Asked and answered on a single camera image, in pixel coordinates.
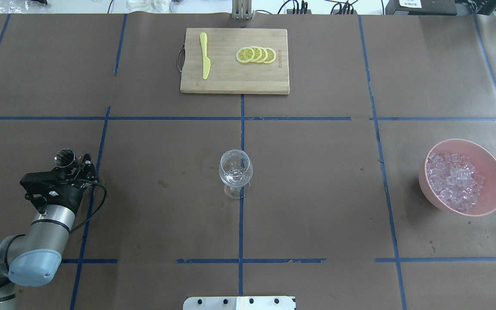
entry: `sliced lemon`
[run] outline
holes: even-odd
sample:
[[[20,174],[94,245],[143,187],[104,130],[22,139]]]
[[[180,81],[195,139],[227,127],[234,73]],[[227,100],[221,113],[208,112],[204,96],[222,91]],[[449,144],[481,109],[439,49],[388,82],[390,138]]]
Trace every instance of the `sliced lemon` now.
[[[240,63],[248,63],[254,59],[256,52],[251,47],[243,47],[236,52],[236,60]]]
[[[273,61],[275,61],[275,59],[277,58],[277,53],[275,52],[275,50],[270,47],[266,47],[265,51],[267,52],[267,58],[263,61],[263,63],[272,63]]]
[[[264,56],[264,53],[263,53],[263,49],[261,47],[251,46],[250,48],[254,50],[254,53],[256,53],[256,55],[254,56],[254,59],[252,59],[252,61],[250,61],[250,62],[256,62],[256,61],[262,59],[262,57]]]
[[[264,61],[267,59],[267,57],[268,57],[267,48],[265,48],[265,47],[260,47],[260,49],[261,49],[261,52],[262,52],[262,53],[261,53],[261,58],[260,58],[259,60],[257,60],[257,61],[256,61],[256,63],[262,63],[262,62],[264,62]]]

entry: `pink bowl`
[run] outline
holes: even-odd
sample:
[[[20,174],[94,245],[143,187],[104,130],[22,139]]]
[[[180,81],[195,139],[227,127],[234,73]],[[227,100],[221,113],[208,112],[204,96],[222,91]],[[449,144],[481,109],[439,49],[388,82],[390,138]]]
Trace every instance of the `pink bowl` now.
[[[470,157],[470,162],[476,167],[477,173],[484,176],[484,188],[480,191],[478,204],[471,207],[468,213],[461,213],[449,208],[431,189],[426,173],[426,159],[431,153],[451,154],[459,153]],[[427,154],[420,171],[418,172],[424,196],[438,209],[466,216],[484,216],[496,210],[496,159],[483,147],[464,139],[449,139],[436,144]]]

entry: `bowl rim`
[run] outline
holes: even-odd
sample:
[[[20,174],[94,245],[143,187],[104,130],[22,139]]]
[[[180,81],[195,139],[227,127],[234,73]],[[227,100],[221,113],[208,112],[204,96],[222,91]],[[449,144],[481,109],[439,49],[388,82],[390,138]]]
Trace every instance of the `bowl rim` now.
[[[430,181],[428,180],[428,173],[427,173],[427,171],[426,171],[426,163],[427,163],[428,157],[430,157],[431,151],[435,150],[435,148],[436,148],[438,145],[440,145],[440,144],[442,144],[442,143],[446,143],[447,141],[463,141],[463,142],[465,142],[465,143],[471,143],[471,144],[473,144],[473,145],[475,145],[475,146],[477,146],[477,147],[480,147],[480,149],[483,149],[484,151],[486,151],[486,153],[487,153],[487,154],[488,154],[488,155],[489,155],[489,156],[490,156],[490,157],[491,157],[491,158],[495,161],[495,163],[496,163],[496,158],[495,158],[495,157],[494,157],[494,156],[493,156],[493,155],[492,155],[492,154],[491,154],[491,153],[490,153],[487,149],[485,149],[484,147],[482,147],[482,146],[481,146],[481,145],[479,145],[478,143],[473,143],[472,141],[470,141],[470,140],[466,140],[466,139],[446,139],[446,140],[440,141],[439,143],[437,143],[436,145],[434,145],[434,146],[430,149],[430,151],[428,151],[428,153],[426,154],[426,157],[425,157],[425,159],[424,159],[424,163],[425,163],[425,164],[424,164],[423,169],[424,169],[424,173],[425,173],[425,176],[426,176],[426,185],[427,185],[427,187],[429,187],[429,189],[431,190],[431,192],[433,192],[433,193],[434,193],[434,196],[438,198],[439,202],[440,202],[443,206],[445,206],[445,207],[446,207],[446,208],[448,208],[450,211],[455,212],[455,213],[457,213],[457,214],[462,214],[462,215],[464,215],[464,216],[478,217],[478,216],[488,215],[488,214],[491,214],[491,213],[493,213],[494,211],[496,211],[496,207],[495,207],[494,209],[492,209],[492,210],[490,210],[490,211],[488,211],[488,212],[486,212],[486,213],[482,213],[482,214],[466,214],[466,213],[462,213],[462,212],[459,212],[459,211],[457,211],[457,210],[455,210],[455,209],[451,208],[451,207],[450,207],[450,206],[448,206],[447,204],[445,204],[445,202],[443,202],[443,200],[441,200],[441,199],[439,198],[439,196],[437,196],[437,194],[435,194],[435,192],[434,192],[434,191],[433,191],[433,189],[431,188]]]

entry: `knife handle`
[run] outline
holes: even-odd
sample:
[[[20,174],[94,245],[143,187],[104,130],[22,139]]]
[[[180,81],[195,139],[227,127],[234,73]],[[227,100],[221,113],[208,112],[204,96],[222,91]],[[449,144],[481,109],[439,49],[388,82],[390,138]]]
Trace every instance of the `knife handle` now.
[[[202,46],[202,56],[207,57],[208,35],[200,33],[200,45]]]

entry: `cutting board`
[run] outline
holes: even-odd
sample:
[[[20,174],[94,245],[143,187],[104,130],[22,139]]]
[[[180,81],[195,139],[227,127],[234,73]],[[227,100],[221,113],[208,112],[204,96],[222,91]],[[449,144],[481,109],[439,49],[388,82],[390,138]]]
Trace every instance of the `cutting board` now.
[[[200,33],[208,35],[208,57],[212,61],[207,79],[202,79]],[[241,47],[270,47],[277,51],[273,63],[239,63]],[[182,93],[279,94],[290,92],[288,33],[286,29],[187,28]]]

